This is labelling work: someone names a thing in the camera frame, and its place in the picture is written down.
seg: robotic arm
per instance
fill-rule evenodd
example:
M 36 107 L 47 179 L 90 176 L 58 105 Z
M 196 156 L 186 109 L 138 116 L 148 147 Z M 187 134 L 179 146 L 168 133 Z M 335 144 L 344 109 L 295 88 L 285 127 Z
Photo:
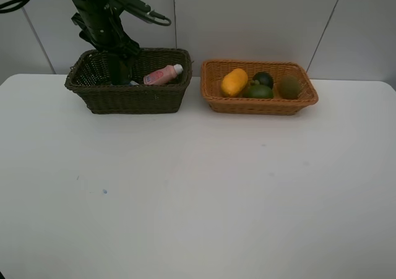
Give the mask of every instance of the robotic arm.
M 0 13 L 22 8 L 29 0 L 12 0 L 0 4 Z M 109 53 L 113 65 L 119 69 L 120 60 L 126 66 L 140 53 L 137 42 L 124 32 L 119 16 L 126 11 L 153 24 L 169 26 L 171 20 L 161 15 L 141 0 L 72 0 L 78 13 L 72 21 L 81 28 L 80 37 L 97 50 Z

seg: pink bottle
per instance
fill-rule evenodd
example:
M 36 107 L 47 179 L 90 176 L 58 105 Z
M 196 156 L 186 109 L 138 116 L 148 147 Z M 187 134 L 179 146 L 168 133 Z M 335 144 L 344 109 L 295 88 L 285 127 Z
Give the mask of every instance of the pink bottle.
M 175 64 L 174 66 L 168 65 L 163 69 L 145 76 L 143 82 L 145 85 L 164 85 L 175 79 L 182 71 L 183 67 L 180 64 Z

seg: white bottle cap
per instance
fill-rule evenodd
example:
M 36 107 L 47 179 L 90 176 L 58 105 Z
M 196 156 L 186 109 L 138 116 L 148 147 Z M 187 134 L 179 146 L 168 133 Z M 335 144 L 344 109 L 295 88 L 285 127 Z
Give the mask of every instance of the white bottle cap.
M 181 66 L 181 64 L 175 64 L 173 68 L 178 75 L 180 75 L 183 72 L 183 67 Z

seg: black cable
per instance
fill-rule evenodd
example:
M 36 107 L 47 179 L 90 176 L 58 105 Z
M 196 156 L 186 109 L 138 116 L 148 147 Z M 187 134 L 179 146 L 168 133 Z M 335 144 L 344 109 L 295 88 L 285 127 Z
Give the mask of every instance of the black cable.
M 11 0 L 9 2 L 5 2 L 4 4 L 0 4 L 0 14 L 16 11 L 16 10 L 24 7 L 24 5 L 26 5 L 29 1 L 30 0 Z M 15 4 L 18 4 L 18 5 L 5 9 L 6 7 L 9 7 L 9 6 L 12 6 Z

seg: white wall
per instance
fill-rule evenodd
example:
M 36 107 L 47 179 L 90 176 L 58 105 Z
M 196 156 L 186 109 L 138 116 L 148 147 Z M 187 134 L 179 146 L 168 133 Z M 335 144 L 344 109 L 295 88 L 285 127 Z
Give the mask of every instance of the white wall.
M 18 73 L 52 73 L 21 10 L 0 14 L 0 84 Z
M 177 39 L 195 60 L 295 61 L 307 68 L 336 0 L 175 0 Z
M 173 0 L 143 1 L 174 21 Z M 57 74 L 67 74 L 84 51 L 93 49 L 79 38 L 80 28 L 71 21 L 76 12 L 71 0 L 31 0 L 26 11 Z M 141 47 L 176 47 L 174 25 L 147 24 L 129 14 L 121 18 L 125 31 Z
M 309 70 L 396 86 L 396 0 L 340 0 Z

